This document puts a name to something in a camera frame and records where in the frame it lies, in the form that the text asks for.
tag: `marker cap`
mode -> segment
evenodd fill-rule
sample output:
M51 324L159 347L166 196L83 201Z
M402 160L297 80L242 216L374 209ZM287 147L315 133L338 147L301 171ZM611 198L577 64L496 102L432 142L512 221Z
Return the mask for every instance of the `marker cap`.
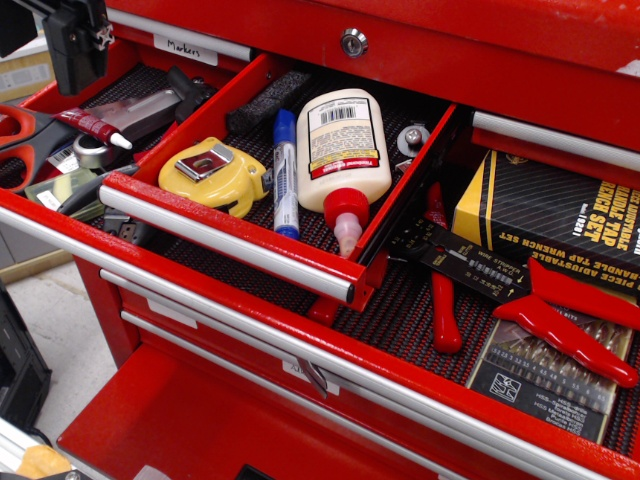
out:
M284 235L285 237L293 238L294 240L300 239L300 232L296 227L292 227L291 225L283 225L275 229L276 233L280 235Z
M278 110L273 126L273 143L282 142L296 143L296 116L283 108Z

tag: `red pliers handle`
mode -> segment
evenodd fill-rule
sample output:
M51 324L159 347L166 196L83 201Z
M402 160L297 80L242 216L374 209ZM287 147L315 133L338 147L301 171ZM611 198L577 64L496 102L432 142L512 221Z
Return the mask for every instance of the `red pliers handle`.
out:
M549 303L636 330L640 327L638 307L590 285L547 270L532 258L529 259L528 267L531 274L531 294L500 305L494 310L494 316L516 322L530 334L545 340L556 350L573 357L589 370L612 379L620 386L634 387L638 383L635 368L564 318Z
M427 220L447 227L440 183L434 183L427 192ZM456 353L462 347L462 337L454 315L453 281L435 270L431 272L433 295L433 346L440 353Z

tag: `lock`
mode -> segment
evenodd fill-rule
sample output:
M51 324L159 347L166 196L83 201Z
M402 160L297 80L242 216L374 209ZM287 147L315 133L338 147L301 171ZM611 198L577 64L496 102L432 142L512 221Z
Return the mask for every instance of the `lock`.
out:
M367 37L357 28L347 28L342 32L342 50L351 58L358 58L367 53L369 41Z

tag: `red tool chest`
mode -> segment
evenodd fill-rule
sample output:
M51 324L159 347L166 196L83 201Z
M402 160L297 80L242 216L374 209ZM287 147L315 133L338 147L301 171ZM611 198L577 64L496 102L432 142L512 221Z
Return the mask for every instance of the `red tool chest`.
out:
M25 107L93 106L123 86L141 95L173 65L218 92L141 153L133 177L114 173L100 190L106 205L158 228L144 247L0 191L1 221L75 255L119 366L59 439L65 450L118 479L145 465L174 479L236 478L246 465L276 479L640 475L638 388L618 393L602 445L471 391L465 383L494 324L491 304L456 291L464 345L438 354L430 283L383 248L430 175L455 204L483 143L640 184L624 163L640 151L635 5L107 3L117 39L107 77L76 97L52 86ZM366 37L366 54L347 54L345 32ZM184 48L167 51L167 39ZM214 50L217 64L185 56L194 45ZM325 91L359 87L381 103L389 145L415 120L431 132L409 169L394 171L346 259L310 213L302 241L275 234L271 197L237 219L157 186L169 158L210 136L268 162L270 127L229 134L225 115L291 70L312 75L294 110ZM539 128L543 142L491 121L474 128L484 118L474 112L511 130ZM544 143L549 132L561 137L560 150ZM605 153L585 155L594 145ZM624 161L601 158L609 154ZM637 367L636 343L628 361ZM327 381L320 391L314 375Z

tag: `sponge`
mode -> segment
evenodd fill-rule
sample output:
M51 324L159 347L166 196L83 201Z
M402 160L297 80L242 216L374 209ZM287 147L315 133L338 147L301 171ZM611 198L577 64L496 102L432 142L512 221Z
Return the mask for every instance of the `sponge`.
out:
M295 70L280 77L251 102L227 113L227 130L229 133L242 135L260 122L275 116L278 110L295 99L310 78L310 73Z

